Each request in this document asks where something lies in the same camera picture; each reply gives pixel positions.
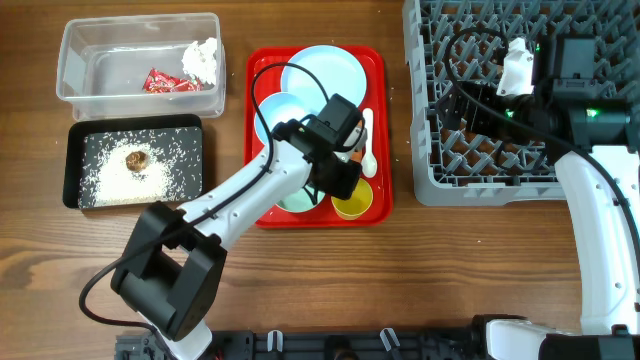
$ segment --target light blue plate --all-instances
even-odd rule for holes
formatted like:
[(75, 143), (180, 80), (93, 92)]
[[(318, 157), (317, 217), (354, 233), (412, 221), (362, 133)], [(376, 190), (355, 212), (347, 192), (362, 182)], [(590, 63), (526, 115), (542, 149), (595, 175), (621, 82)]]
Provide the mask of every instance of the light blue plate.
[[(329, 45), (312, 46), (295, 54), (289, 62), (313, 73), (329, 97), (340, 94), (356, 106), (362, 104), (367, 93), (367, 76), (360, 62), (346, 50)], [(317, 115), (326, 104), (316, 82), (299, 69), (285, 67), (280, 88), (301, 98), (313, 114)]]
[[(306, 185), (307, 190), (311, 194), (313, 194), (313, 188), (309, 185)], [(322, 191), (318, 191), (318, 205), (324, 199), (324, 193)], [(313, 205), (311, 199), (309, 198), (309, 194), (307, 194), (304, 189), (300, 189), (297, 192), (287, 196), (286, 198), (278, 201), (276, 205), (284, 211), (288, 211), (291, 213), (303, 213), (307, 212), (318, 205)]]
[[(291, 119), (300, 120), (309, 115), (309, 110), (305, 103), (297, 96), (286, 92), (270, 95), (262, 101), (259, 108), (269, 126), (269, 132), (273, 131), (273, 128), (276, 127), (278, 123), (287, 122)], [(253, 127), (260, 141), (266, 145), (267, 134), (264, 131), (258, 114), (256, 114), (253, 119)]]

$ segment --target white spoon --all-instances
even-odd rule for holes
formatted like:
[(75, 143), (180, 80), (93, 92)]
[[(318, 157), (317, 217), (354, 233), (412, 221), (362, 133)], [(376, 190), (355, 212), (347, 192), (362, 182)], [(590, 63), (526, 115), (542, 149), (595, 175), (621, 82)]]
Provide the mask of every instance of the white spoon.
[(362, 173), (364, 176), (372, 178), (378, 172), (378, 161), (373, 155), (373, 110), (364, 109), (362, 116), (364, 116), (364, 128), (367, 130), (367, 142), (362, 158)]

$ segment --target red wrapper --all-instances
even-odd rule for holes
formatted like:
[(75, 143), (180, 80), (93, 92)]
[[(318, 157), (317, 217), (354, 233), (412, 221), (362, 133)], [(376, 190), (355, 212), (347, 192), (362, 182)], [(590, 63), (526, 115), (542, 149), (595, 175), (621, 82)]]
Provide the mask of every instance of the red wrapper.
[(146, 92), (151, 94), (165, 92), (184, 92), (184, 91), (200, 91), (202, 83), (199, 80), (185, 80), (167, 75), (156, 69), (151, 69), (147, 80), (142, 87)]

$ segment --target white tissue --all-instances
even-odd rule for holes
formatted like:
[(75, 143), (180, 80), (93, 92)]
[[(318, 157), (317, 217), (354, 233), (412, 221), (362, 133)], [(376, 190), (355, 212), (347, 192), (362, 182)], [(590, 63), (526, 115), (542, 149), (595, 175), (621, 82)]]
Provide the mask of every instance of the white tissue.
[(218, 50), (218, 42), (215, 38), (208, 38), (202, 45), (194, 41), (182, 56), (184, 73), (191, 79), (198, 78), (203, 84), (216, 84), (216, 69), (218, 64), (215, 52)]

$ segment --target gray dish rack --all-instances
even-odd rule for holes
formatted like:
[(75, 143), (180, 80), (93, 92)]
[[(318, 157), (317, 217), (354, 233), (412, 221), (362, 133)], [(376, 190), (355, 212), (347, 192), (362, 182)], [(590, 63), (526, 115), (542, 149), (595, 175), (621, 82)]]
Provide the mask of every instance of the gray dish rack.
[[(553, 167), (528, 174), (542, 143), (501, 145), (464, 130), (443, 129), (436, 101), (451, 82), (443, 68), (444, 49), (460, 29), (502, 30), (512, 40), (525, 37), (529, 49), (536, 37), (563, 33), (597, 36), (596, 79), (602, 97), (633, 103), (633, 121), (640, 114), (640, 6), (638, 0), (405, 0), (403, 9), (405, 59), (411, 73), (413, 119), (411, 150), (416, 198), (429, 206), (495, 206), (521, 200), (562, 200), (564, 193)], [(485, 61), (499, 39), (487, 35), (462, 39), (454, 46), (454, 72), (463, 80), (498, 85), (498, 68)]]

